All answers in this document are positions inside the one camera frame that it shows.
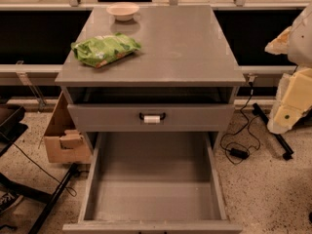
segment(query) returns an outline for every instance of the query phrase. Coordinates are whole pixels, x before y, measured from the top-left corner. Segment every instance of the terrazzo floor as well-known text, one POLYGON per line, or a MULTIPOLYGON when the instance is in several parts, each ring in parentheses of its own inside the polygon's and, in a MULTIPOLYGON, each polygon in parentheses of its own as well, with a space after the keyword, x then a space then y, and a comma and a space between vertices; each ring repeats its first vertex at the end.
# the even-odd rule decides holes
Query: terrazzo floor
MULTIPOLYGON (((248 117, 254 116, 246 111, 248 117)), ((16 144, 36 163, 57 179, 62 179, 68 165, 50 164, 44 143, 41 141, 51 113, 27 112, 22 122, 28 130, 16 144)), ((236 112, 228 133, 235 133, 246 119, 236 112)), ((312 212, 312 127, 296 129, 284 135, 294 150, 293 159, 282 158, 283 149, 268 132, 259 118, 253 120, 250 131, 259 138, 260 148, 239 165, 233 165, 221 150, 215 154, 215 162, 225 201, 226 213, 233 223, 243 227, 244 234, 312 233, 308 215, 312 212)), ((224 139, 224 144, 236 141, 243 145, 257 145, 247 130, 238 136, 224 139)), ((81 165, 79 170, 87 170, 81 165)), ((9 179, 52 193, 58 185, 41 172, 18 149, 12 146, 0 158, 0 172, 9 179)), ((85 194, 88 174, 70 180, 68 186, 77 191, 72 197, 64 191, 39 233, 61 233, 66 223, 77 222, 81 202, 85 194)), ((1 224, 10 224, 17 231, 8 229, 0 233, 27 233, 44 205, 28 198, 0 215, 1 224)))

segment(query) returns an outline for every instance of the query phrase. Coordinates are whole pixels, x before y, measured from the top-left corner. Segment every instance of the brown box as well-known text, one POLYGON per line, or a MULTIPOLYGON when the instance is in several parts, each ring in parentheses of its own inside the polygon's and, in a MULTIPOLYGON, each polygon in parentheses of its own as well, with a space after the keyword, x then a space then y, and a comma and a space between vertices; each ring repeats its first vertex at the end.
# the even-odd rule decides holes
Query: brown box
POLYGON ((44 134, 44 142, 50 163, 91 163, 92 152, 84 137, 75 130, 63 93, 44 134))

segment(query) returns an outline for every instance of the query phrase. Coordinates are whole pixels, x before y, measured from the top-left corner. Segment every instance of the shoe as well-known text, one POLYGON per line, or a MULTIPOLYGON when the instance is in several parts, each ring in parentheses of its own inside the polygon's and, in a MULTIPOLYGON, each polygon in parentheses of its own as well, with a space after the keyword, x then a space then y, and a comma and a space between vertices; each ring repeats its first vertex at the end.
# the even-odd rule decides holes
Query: shoe
POLYGON ((0 215, 9 208, 17 205, 22 199, 22 195, 19 195, 13 191, 7 192, 0 198, 0 215))

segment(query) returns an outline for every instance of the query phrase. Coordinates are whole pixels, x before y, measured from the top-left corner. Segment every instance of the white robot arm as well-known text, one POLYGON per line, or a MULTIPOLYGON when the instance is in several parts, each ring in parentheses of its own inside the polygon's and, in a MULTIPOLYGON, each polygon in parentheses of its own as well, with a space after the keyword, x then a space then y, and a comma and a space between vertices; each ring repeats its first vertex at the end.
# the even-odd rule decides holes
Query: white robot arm
POLYGON ((283 134, 312 108, 312 3, 265 51, 287 54, 298 65, 293 76, 283 75, 267 124, 271 133, 283 134))

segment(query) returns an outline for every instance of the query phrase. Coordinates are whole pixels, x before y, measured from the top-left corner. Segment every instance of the cabinet top surface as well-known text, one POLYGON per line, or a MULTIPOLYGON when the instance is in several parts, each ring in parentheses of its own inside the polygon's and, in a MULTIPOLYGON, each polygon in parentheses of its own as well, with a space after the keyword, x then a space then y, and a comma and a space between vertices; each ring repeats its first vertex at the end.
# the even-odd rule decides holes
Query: cabinet top surface
POLYGON ((94 8, 77 42, 124 33, 141 50, 95 69, 70 52, 56 83, 68 87, 240 86, 243 74, 210 6, 140 7, 119 22, 94 8))

